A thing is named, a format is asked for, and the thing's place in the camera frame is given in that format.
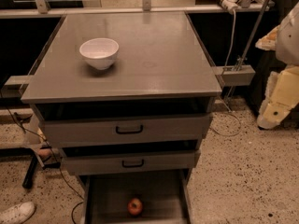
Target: white bowl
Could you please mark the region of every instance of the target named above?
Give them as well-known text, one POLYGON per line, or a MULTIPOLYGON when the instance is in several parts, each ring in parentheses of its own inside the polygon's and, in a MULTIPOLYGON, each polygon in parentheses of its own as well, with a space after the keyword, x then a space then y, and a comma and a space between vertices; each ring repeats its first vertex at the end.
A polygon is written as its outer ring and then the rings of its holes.
POLYGON ((108 38, 95 38, 79 49, 84 61, 98 70, 108 69, 117 59, 119 44, 108 38))

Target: speckled floor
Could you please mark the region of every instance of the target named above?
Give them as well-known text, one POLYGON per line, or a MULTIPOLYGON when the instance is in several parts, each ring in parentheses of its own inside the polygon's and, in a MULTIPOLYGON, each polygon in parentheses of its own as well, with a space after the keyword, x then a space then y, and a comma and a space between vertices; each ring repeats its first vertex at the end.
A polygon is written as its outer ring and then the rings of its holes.
MULTIPOLYGON (((211 129, 188 183, 194 224, 299 223, 298 130, 259 130, 241 97, 233 99, 232 109, 229 114, 221 102, 214 105, 211 129)), ((21 129, 9 122, 5 110, 1 112, 0 148, 8 143, 19 146, 21 129)), ((21 186, 30 160, 29 156, 0 158, 0 210, 33 201, 36 212, 26 223, 73 223, 71 212, 81 199, 58 170, 38 166, 33 187, 21 186)), ((83 195, 76 178, 63 174, 83 195)), ((74 213, 76 223, 81 210, 79 206, 74 213)))

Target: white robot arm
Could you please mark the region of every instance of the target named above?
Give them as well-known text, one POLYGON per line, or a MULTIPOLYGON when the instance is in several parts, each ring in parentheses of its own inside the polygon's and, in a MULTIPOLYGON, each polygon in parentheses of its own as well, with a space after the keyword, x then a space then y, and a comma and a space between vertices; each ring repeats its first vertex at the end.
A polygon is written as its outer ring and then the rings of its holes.
POLYGON ((260 39, 256 47, 274 49, 277 58, 287 67, 280 74, 272 72, 268 78, 257 119, 258 125, 264 129, 279 125, 299 104, 299 3, 277 28, 275 46, 272 42, 271 39, 268 43, 260 39))

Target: drawer handle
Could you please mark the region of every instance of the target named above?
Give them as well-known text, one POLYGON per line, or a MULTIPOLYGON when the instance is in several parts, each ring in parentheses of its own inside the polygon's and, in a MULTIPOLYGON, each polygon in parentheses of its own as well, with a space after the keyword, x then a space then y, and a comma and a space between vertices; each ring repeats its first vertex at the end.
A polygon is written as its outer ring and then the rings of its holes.
POLYGON ((140 168, 143 165, 144 165, 144 160, 143 159, 141 160, 140 164, 135 164, 135 165, 128 165, 128 164, 125 164, 124 161, 122 161, 122 167, 123 168, 140 168))
POLYGON ((136 134, 136 133, 141 133, 143 132, 143 125, 141 124, 139 129, 136 131, 121 131, 121 128, 119 126, 116 126, 115 132, 117 134, 136 134))

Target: fruit in drawer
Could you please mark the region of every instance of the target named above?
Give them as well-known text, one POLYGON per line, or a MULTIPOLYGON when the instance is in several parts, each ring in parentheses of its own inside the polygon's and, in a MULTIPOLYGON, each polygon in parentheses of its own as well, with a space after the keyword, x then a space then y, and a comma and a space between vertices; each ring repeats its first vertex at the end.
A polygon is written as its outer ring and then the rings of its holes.
POLYGON ((128 211, 129 213, 136 217, 138 216, 143 210, 143 203, 138 198, 133 198, 128 203, 128 211))

